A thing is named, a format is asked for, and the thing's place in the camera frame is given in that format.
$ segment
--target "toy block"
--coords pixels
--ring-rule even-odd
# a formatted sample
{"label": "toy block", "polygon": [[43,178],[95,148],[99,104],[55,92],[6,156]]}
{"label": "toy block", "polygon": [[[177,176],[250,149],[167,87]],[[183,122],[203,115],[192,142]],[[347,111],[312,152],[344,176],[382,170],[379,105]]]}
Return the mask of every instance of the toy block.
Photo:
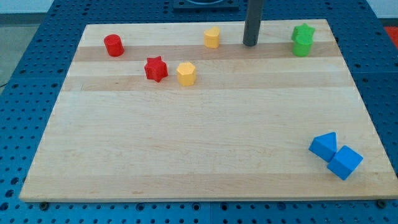
{"label": "toy block", "polygon": [[330,162],[337,152],[336,133],[332,132],[315,137],[309,150],[324,161]]}
{"label": "toy block", "polygon": [[191,62],[180,63],[177,68],[178,82],[183,86],[192,86],[197,79],[197,71]]}
{"label": "toy block", "polygon": [[315,28],[308,26],[306,23],[302,24],[301,26],[295,26],[292,34],[292,40],[295,41],[298,35],[307,35],[311,38],[315,33]]}
{"label": "toy block", "polygon": [[167,77],[167,65],[162,61],[162,57],[147,58],[147,64],[144,67],[147,79],[160,82],[164,77]]}
{"label": "toy block", "polygon": [[305,57],[310,54],[313,44],[312,37],[309,35],[298,35],[294,40],[293,54],[298,57]]}
{"label": "toy block", "polygon": [[220,28],[213,27],[205,30],[205,46],[216,49],[220,44]]}
{"label": "toy block", "polygon": [[348,146],[343,146],[328,164],[328,169],[342,180],[346,180],[362,160],[363,157],[357,152]]}
{"label": "toy block", "polygon": [[124,48],[120,36],[111,34],[105,37],[104,44],[106,51],[112,57],[118,57],[124,53]]}

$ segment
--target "gray floor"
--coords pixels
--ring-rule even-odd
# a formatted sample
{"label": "gray floor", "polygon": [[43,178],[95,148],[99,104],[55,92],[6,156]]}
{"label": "gray floor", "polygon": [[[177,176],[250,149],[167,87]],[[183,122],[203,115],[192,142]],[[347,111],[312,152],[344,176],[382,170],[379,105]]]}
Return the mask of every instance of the gray floor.
{"label": "gray floor", "polygon": [[38,24],[0,26],[0,94],[38,27]]}

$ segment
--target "red cylinder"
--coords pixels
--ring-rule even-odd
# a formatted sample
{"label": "red cylinder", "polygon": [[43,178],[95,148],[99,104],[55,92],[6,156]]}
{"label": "red cylinder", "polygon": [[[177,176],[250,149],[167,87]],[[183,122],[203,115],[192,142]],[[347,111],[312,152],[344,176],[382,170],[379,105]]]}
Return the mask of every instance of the red cylinder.
{"label": "red cylinder", "polygon": [[104,39],[106,50],[108,54],[112,57],[120,56],[124,53],[122,40],[120,36],[116,34],[111,34],[105,37]]}

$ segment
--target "stacked green blocks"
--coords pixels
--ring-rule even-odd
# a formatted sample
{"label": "stacked green blocks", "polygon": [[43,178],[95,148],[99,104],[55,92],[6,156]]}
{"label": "stacked green blocks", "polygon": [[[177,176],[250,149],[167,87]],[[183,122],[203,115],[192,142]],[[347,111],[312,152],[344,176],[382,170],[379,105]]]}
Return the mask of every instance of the stacked green blocks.
{"label": "stacked green blocks", "polygon": [[294,27],[292,34],[292,40],[294,41],[294,55],[298,57],[305,57],[310,54],[314,32],[315,28],[308,26],[306,23],[302,24],[301,26]]}

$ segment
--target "green star-shaped block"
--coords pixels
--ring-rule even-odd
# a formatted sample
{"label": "green star-shaped block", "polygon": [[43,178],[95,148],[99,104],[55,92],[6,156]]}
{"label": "green star-shaped block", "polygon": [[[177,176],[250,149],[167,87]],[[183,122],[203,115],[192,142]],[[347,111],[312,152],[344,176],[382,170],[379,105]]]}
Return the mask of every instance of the green star-shaped block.
{"label": "green star-shaped block", "polygon": [[301,26],[295,26],[292,34],[292,40],[295,41],[298,35],[306,35],[312,38],[314,32],[315,28],[308,26],[306,23]]}

